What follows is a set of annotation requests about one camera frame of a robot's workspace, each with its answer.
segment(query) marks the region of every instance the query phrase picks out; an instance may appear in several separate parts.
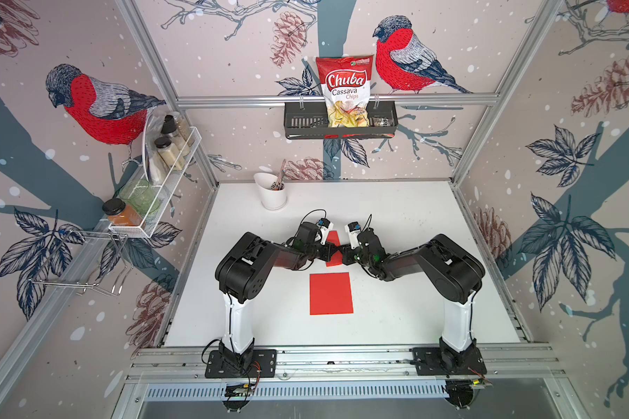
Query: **white cup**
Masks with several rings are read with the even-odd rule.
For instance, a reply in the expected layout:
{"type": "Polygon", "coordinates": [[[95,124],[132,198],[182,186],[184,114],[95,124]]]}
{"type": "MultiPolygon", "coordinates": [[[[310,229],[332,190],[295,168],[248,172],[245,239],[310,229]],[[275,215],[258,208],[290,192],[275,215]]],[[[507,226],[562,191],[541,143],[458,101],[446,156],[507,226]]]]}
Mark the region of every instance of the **white cup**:
{"type": "Polygon", "coordinates": [[[259,189],[261,204],[269,211],[277,211],[286,205],[286,187],[281,190],[272,190],[270,187],[277,181],[277,176],[270,173],[256,173],[254,182],[259,189]]]}

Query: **chip bag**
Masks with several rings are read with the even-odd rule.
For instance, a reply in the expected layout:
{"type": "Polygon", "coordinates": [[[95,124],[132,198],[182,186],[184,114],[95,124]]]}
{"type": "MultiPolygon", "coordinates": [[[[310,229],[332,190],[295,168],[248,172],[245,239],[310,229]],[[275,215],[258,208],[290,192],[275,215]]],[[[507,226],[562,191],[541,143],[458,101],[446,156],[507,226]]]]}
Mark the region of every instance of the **chip bag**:
{"type": "Polygon", "coordinates": [[[367,127],[373,56],[318,58],[329,127],[367,127]]]}

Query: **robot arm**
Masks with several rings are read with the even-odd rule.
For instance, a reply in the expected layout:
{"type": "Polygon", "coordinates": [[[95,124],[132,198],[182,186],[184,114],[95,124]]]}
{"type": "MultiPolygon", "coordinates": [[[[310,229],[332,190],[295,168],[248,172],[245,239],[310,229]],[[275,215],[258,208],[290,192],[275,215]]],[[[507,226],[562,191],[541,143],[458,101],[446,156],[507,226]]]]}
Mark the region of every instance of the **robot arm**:
{"type": "Polygon", "coordinates": [[[441,338],[441,358],[448,369],[464,365],[476,351],[471,333],[473,298],[482,288],[483,265],[444,234],[428,243],[388,256],[379,238],[368,228],[352,234],[351,223],[346,229],[358,243],[341,246],[345,264],[359,263],[370,275],[393,281],[410,273],[424,272],[445,298],[444,328],[441,338]]]}
{"type": "Polygon", "coordinates": [[[272,243],[247,232],[217,266],[215,278],[219,289],[226,294],[226,327],[219,352],[238,375],[246,373],[252,362],[254,337],[249,300],[259,294],[273,266],[295,271],[315,258],[329,262],[337,250],[335,245],[326,243],[332,227],[333,223],[327,219],[316,224],[303,222],[296,236],[287,240],[288,245],[272,243]]]}

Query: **bird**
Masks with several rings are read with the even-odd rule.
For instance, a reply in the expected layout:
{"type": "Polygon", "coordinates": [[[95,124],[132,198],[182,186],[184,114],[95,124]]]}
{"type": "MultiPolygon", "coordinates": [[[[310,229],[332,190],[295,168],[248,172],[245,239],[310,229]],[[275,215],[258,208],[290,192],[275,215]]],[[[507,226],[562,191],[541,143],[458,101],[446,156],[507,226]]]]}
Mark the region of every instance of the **bird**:
{"type": "Polygon", "coordinates": [[[396,90],[419,93],[428,86],[449,86],[470,93],[445,71],[436,54],[417,38],[412,23],[405,16],[384,18],[375,31],[377,53],[375,67],[380,78],[396,90]]]}
{"type": "Polygon", "coordinates": [[[627,22],[627,24],[622,26],[619,30],[625,29],[629,26],[629,0],[586,0],[582,3],[574,5],[572,9],[576,10],[590,3],[603,3],[608,9],[606,15],[599,21],[599,23],[594,26],[595,28],[600,28],[604,23],[604,20],[611,13],[624,13],[624,20],[627,22]]]}
{"type": "Polygon", "coordinates": [[[126,144],[129,150],[144,130],[147,110],[166,104],[123,84],[94,79],[70,64],[49,71],[46,87],[53,107],[63,105],[91,137],[105,144],[126,144]]]}

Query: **orange spice jar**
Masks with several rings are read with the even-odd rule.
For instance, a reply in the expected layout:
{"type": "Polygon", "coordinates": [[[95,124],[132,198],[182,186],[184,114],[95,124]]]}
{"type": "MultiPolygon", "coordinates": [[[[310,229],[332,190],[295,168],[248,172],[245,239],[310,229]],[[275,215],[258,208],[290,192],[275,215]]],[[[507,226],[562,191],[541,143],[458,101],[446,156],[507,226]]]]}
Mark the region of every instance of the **orange spice jar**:
{"type": "Polygon", "coordinates": [[[139,226],[142,217],[135,209],[119,198],[112,198],[102,204],[102,211],[107,214],[107,219],[117,226],[139,226]]]}

